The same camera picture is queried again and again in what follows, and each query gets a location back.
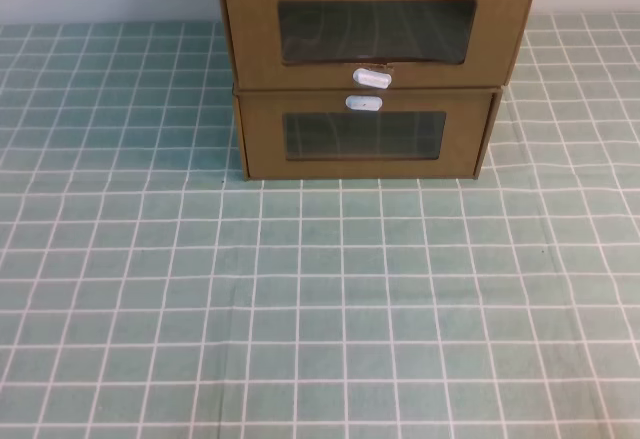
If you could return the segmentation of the cyan checkered tablecloth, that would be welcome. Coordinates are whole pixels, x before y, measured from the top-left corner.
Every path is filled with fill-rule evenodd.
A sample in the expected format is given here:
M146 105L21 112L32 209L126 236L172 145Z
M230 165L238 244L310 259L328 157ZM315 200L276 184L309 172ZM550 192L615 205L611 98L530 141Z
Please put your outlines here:
M529 19L480 176L246 181L213 22L1 29L5 438L635 438L639 17Z

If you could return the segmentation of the cardboard shoebox drawer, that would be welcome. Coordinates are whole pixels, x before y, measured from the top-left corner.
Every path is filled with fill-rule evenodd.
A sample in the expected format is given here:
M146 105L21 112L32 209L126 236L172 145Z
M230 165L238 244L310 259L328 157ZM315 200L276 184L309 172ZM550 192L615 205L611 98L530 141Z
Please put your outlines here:
M511 74L532 0L221 0L242 91L492 88Z
M377 96L377 112L346 107ZM417 89L235 95L250 179L475 178L502 92Z

